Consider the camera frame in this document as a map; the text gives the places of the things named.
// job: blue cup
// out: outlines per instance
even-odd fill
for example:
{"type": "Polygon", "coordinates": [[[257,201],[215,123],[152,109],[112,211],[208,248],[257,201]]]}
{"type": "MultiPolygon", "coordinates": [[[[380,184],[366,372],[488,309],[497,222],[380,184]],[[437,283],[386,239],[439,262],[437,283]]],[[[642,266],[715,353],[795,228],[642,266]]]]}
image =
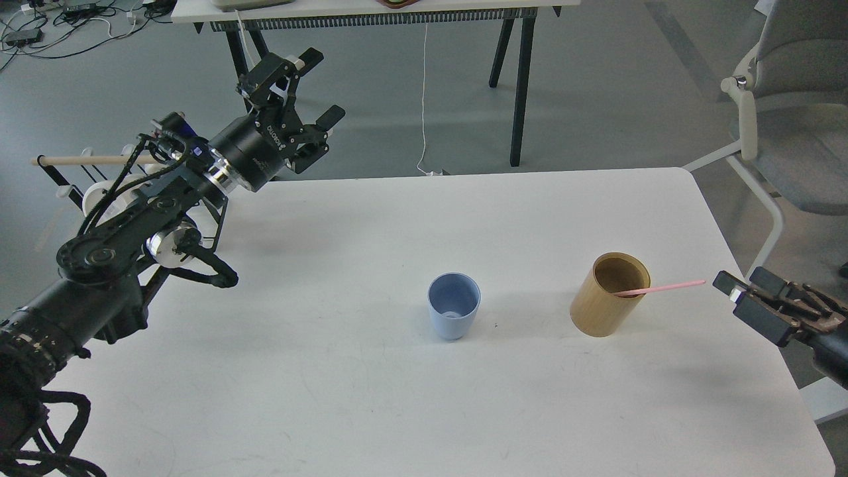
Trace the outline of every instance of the blue cup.
{"type": "Polygon", "coordinates": [[[436,333],[446,340],[457,340],[474,321],[480,306],[480,288],[462,273],[445,273],[430,283],[427,301],[436,333]]]}

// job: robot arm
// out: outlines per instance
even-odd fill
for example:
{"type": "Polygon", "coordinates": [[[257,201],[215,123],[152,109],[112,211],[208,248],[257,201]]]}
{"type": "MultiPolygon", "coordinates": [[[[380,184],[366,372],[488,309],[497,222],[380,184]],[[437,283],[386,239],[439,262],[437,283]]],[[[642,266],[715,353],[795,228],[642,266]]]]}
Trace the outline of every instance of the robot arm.
{"type": "Polygon", "coordinates": [[[84,345],[91,338],[112,344],[146,328],[148,304],[168,276],[222,288],[236,284],[237,274],[200,245],[187,212],[201,201],[220,208],[237,184],[256,192],[283,167],[300,173],[329,150],[326,140],[344,110],[332,106],[315,124],[303,124],[294,109],[300,78],[322,59],[313,48],[298,58],[266,55],[239,78],[237,90],[252,109],[210,141],[177,114],[154,122],[154,136],[141,135],[114,186],[86,216],[79,234],[59,249],[59,280],[0,320],[0,472],[14,467],[18,473],[45,474],[67,464],[61,459],[38,466],[16,463],[25,458],[20,449],[29,439],[42,447],[46,438],[56,454],[69,456],[85,426],[84,396],[58,396],[42,387],[71,357],[89,357],[84,345]],[[119,185],[143,149],[163,158],[165,168],[119,185]],[[133,201],[101,222],[112,201],[128,191],[133,201]],[[191,257],[216,274],[181,268],[191,257]],[[157,263],[161,267],[142,286],[139,273],[157,263]],[[77,405],[83,422],[59,443],[45,427],[44,403],[63,398],[77,405]]]}
{"type": "Polygon", "coordinates": [[[777,346],[797,340],[813,365],[848,389],[848,307],[810,285],[787,282],[758,267],[746,284],[727,272],[712,283],[736,303],[734,315],[777,346]]]}

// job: wooden cup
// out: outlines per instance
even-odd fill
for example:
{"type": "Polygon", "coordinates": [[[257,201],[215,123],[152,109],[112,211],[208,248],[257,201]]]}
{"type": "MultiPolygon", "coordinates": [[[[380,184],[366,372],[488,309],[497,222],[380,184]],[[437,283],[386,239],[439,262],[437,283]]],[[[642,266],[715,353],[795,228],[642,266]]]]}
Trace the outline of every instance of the wooden cup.
{"type": "Polygon", "coordinates": [[[589,336],[609,336],[644,296],[618,297],[613,293],[648,287],[650,275],[642,262],[620,252],[603,254],[594,261],[574,297],[572,321],[589,336]]]}

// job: gray floor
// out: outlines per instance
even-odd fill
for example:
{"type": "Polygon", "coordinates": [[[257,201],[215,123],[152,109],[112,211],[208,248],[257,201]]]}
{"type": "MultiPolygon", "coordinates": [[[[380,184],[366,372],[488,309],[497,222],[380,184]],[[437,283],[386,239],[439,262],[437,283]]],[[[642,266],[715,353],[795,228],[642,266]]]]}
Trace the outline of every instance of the gray floor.
{"type": "MultiPolygon", "coordinates": [[[[754,3],[586,0],[559,19],[542,11],[518,169],[508,166],[507,152],[517,32],[493,90],[486,80],[499,25],[430,25],[426,167],[475,174],[682,166],[709,153],[729,142],[734,106],[718,81],[759,36],[764,17],[754,3]]],[[[14,9],[0,3],[0,18],[14,9]]],[[[114,22],[116,33],[127,27],[114,22]]],[[[105,35],[106,25],[93,23],[52,53],[105,35]]],[[[283,55],[313,46],[326,56],[299,90],[305,119],[332,103],[348,111],[331,153],[290,178],[418,174],[423,25],[273,31],[266,38],[283,55]]],[[[149,25],[71,59],[16,58],[0,73],[0,309],[11,311],[53,280],[54,251],[79,221],[70,202],[53,197],[49,179],[27,165],[30,157],[88,146],[116,154],[149,130],[149,119],[172,110],[185,111],[201,135],[212,136],[243,113],[233,85],[224,36],[208,29],[198,35],[190,25],[149,25]]],[[[80,172],[69,175],[88,184],[80,172]]],[[[770,228],[767,213],[724,162],[695,178],[747,269],[770,228]]],[[[848,282],[835,274],[848,261],[848,218],[784,210],[787,231],[767,266],[848,299],[848,282]]],[[[803,346],[784,356],[799,385],[818,377],[803,346]]],[[[820,430],[837,475],[848,475],[848,417],[820,430]]]]}

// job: straw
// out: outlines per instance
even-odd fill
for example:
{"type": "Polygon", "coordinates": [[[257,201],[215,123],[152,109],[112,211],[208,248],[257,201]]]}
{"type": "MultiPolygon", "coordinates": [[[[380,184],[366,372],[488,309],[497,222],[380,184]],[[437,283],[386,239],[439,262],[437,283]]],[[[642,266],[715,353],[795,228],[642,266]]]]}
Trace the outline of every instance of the straw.
{"type": "Polygon", "coordinates": [[[649,289],[632,289],[627,291],[619,291],[614,293],[615,296],[634,296],[634,295],[642,295],[645,293],[654,293],[655,291],[666,291],[667,289],[682,289],[686,287],[694,287],[696,285],[703,285],[706,283],[706,280],[695,280],[694,282],[683,282],[683,283],[675,283],[674,285],[664,285],[661,287],[651,287],[649,289]]]}

